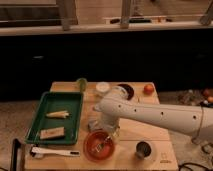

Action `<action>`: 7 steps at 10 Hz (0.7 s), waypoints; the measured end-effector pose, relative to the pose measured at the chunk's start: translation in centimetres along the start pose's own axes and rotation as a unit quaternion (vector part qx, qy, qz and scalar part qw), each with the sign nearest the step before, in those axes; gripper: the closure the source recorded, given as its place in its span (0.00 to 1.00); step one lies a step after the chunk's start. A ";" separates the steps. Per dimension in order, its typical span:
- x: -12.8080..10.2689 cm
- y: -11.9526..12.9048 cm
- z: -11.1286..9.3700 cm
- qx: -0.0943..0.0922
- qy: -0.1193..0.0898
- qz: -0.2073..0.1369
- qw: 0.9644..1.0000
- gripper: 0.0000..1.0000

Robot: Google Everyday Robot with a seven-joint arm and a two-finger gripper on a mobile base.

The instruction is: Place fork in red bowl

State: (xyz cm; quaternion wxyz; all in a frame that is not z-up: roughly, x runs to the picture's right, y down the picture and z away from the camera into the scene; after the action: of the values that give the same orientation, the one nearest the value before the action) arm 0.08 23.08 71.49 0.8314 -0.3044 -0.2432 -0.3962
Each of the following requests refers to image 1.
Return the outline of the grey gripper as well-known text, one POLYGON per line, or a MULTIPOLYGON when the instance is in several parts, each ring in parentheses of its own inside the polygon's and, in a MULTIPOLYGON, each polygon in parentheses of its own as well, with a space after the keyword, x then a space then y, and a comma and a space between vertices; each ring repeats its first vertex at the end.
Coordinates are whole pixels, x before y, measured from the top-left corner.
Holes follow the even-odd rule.
POLYGON ((88 119, 88 130, 90 132, 103 130, 112 136, 119 135, 119 118, 107 114, 99 114, 90 116, 88 119))

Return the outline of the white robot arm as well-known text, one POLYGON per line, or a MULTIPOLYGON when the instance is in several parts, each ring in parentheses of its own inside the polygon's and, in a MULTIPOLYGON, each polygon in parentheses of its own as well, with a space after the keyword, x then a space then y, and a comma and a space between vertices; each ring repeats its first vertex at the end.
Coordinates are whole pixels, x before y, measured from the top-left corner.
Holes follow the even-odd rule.
POLYGON ((119 119, 130 119, 213 143, 213 108, 132 101, 134 89, 122 84, 111 88, 93 107, 100 112, 101 128, 114 132, 119 119))

